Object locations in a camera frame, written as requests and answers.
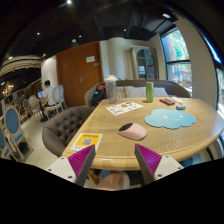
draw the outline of light blue cloud-shaped mat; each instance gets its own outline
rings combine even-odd
[[[154,127],[176,129],[191,126],[196,118],[179,110],[155,109],[145,117],[145,122]]]

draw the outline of paper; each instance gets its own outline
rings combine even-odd
[[[124,114],[136,109],[139,109],[141,107],[144,107],[140,104],[137,104],[135,102],[129,101],[121,104],[117,104],[114,106],[106,107],[107,110],[109,110],[113,115],[117,116],[120,114]]]
[[[90,145],[95,145],[95,150],[97,151],[102,136],[102,134],[80,133],[70,150],[80,151]]]
[[[91,57],[87,57],[86,58],[86,62],[89,63],[89,62],[93,62],[95,61],[95,57],[94,56],[91,56]]]

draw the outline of wooden table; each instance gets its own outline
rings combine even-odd
[[[180,98],[186,109],[183,112],[192,114],[196,123],[190,127],[178,129],[156,128],[145,123],[144,118],[158,108],[176,110],[176,105],[167,106],[159,102],[161,97],[154,97],[153,103],[146,103],[145,98],[118,99],[117,104],[134,101],[143,108],[114,116],[106,107],[111,106],[103,100],[82,125],[63,152],[71,156],[75,151],[70,147],[79,133],[103,134],[92,168],[105,170],[139,170],[135,157],[135,143],[143,145],[161,155],[169,154],[177,161],[183,161],[198,154],[216,140],[224,129],[223,118],[208,104],[199,99]],[[134,141],[120,136],[117,130],[127,123],[138,123],[147,130],[143,140]]]

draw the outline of tufted chair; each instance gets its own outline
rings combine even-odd
[[[60,157],[94,109],[94,107],[71,107],[47,121],[42,132],[45,147]]]

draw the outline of ceiling light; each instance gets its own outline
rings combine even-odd
[[[171,18],[171,16],[167,15],[166,13],[164,13],[163,16],[166,18]]]

